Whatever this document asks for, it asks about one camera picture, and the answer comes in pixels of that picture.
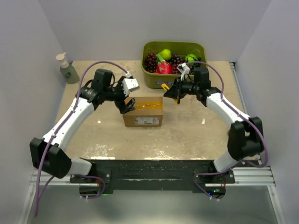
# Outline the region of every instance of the pump nozzle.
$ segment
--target pump nozzle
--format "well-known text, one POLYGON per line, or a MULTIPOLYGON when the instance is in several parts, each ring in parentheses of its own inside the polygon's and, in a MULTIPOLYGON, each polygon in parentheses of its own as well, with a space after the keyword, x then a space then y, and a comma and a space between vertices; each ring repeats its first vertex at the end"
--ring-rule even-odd
POLYGON ((69 66, 69 63, 67 62, 65 58, 65 52, 63 54, 59 54, 56 56, 56 60, 60 62, 60 67, 61 68, 67 68, 69 66))

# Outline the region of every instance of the grapes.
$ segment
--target grapes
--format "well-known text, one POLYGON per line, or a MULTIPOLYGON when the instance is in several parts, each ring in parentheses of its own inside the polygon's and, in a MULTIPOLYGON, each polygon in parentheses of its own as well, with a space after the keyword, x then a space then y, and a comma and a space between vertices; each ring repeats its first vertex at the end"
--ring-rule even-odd
MULTIPOLYGON (((195 61, 200 62, 201 58, 199 57, 195 61)), ((185 63, 186 61, 185 61, 184 56, 178 56, 178 55, 172 54, 171 58, 169 60, 167 60, 167 62, 171 65, 171 74, 181 74, 177 70, 177 66, 179 64, 185 63)), ((153 72, 156 72, 156 70, 157 70, 157 63, 158 63, 157 55, 154 53, 149 53, 144 61, 143 67, 147 72, 153 73, 153 72)), ((194 75, 194 68, 200 67, 201 64, 200 63, 192 63, 191 66, 189 66, 190 74, 194 75)))
POLYGON ((143 67, 147 72, 153 73, 157 70, 157 63, 157 55, 154 53, 149 53, 144 61, 143 67))

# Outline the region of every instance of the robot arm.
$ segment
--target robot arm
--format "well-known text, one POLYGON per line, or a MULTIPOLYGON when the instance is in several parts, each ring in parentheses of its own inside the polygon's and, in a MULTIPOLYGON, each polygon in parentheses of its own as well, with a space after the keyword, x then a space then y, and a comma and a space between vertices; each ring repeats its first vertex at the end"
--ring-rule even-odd
POLYGON ((164 97, 176 99, 179 103, 185 95, 195 95, 198 101, 213 110, 230 127, 228 151, 213 161, 212 172, 227 170, 245 157, 254 156, 264 150, 258 134, 243 118, 250 120, 263 134, 261 120, 258 117, 251 118, 241 112, 224 96, 221 98, 221 91, 216 87, 211 87, 207 68, 196 68, 194 81, 185 80, 189 72, 186 65, 179 66, 178 70, 182 73, 181 78, 175 79, 173 86, 164 94, 164 97), (223 100, 237 113, 233 112, 223 100))
POLYGON ((128 77, 122 76, 117 82, 117 85, 113 87, 113 84, 110 84, 112 76, 113 73, 111 71, 103 69, 96 70, 94 79, 91 80, 91 87, 85 85, 81 88, 76 108, 74 108, 77 101, 75 98, 63 117, 42 139, 33 138, 30 142, 30 151, 35 168, 39 167, 45 147, 51 138, 54 137, 43 163, 42 171, 57 178, 63 178, 67 174, 91 174, 92 163, 81 158, 69 158, 65 151, 73 135, 82 123, 103 102, 114 101, 121 114, 125 114, 134 109, 134 99, 131 99, 127 104, 125 104, 124 100, 128 97, 130 92, 139 89, 137 80, 133 79, 130 75, 128 75, 128 77), (57 130, 59 126, 62 127, 59 132, 55 134, 55 130, 57 130))

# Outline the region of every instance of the green soap bottle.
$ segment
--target green soap bottle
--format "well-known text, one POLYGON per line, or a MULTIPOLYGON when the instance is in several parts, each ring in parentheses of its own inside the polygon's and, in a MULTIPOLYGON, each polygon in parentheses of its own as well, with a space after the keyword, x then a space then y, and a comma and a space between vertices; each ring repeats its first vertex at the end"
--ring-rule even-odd
POLYGON ((66 82, 69 84, 79 82, 80 78, 71 64, 69 64, 65 58, 65 54, 59 54, 56 56, 56 60, 60 62, 60 72, 62 76, 65 78, 66 82))

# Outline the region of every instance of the cardboard box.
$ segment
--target cardboard box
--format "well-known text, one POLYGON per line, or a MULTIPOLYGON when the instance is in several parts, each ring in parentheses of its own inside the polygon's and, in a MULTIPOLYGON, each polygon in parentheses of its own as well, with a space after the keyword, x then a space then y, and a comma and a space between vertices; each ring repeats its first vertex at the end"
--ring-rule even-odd
POLYGON ((163 120, 163 97, 134 97, 135 110, 122 117, 126 127, 160 127, 163 120))

